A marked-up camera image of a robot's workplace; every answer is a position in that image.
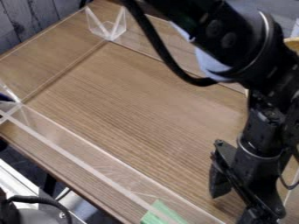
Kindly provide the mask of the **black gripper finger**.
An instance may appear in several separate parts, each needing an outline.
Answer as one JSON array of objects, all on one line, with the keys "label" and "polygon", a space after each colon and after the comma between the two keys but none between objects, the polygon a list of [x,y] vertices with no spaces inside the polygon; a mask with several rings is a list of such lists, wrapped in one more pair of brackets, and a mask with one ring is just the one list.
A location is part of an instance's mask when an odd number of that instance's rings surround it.
[{"label": "black gripper finger", "polygon": [[238,224],[267,224],[267,212],[261,207],[247,207]]},{"label": "black gripper finger", "polygon": [[215,164],[210,167],[210,196],[217,199],[231,192],[230,170]]}]

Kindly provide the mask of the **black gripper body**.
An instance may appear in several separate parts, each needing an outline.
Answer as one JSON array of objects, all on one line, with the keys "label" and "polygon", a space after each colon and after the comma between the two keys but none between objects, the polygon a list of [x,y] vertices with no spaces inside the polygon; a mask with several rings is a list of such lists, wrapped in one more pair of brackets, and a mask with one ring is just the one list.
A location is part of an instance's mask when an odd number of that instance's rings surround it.
[{"label": "black gripper body", "polygon": [[279,158],[257,157],[241,146],[235,148],[222,140],[217,140],[214,145],[211,165],[229,169],[231,190],[238,193],[246,208],[261,207],[266,211],[267,224],[278,224],[286,217],[286,207],[277,190]]}]

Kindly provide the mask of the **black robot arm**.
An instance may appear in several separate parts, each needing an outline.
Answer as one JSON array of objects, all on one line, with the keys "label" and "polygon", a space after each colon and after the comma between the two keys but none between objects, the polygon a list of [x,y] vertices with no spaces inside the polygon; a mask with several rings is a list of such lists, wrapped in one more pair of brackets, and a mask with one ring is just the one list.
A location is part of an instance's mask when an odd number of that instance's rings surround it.
[{"label": "black robot arm", "polygon": [[[278,186],[299,159],[299,55],[279,23],[241,0],[121,0],[163,62],[198,87],[237,82],[249,91],[247,123],[237,144],[219,140],[211,154],[210,194],[237,192],[246,203],[238,224],[278,224],[286,207]],[[147,2],[194,44],[205,77],[177,64],[141,3]]]}]

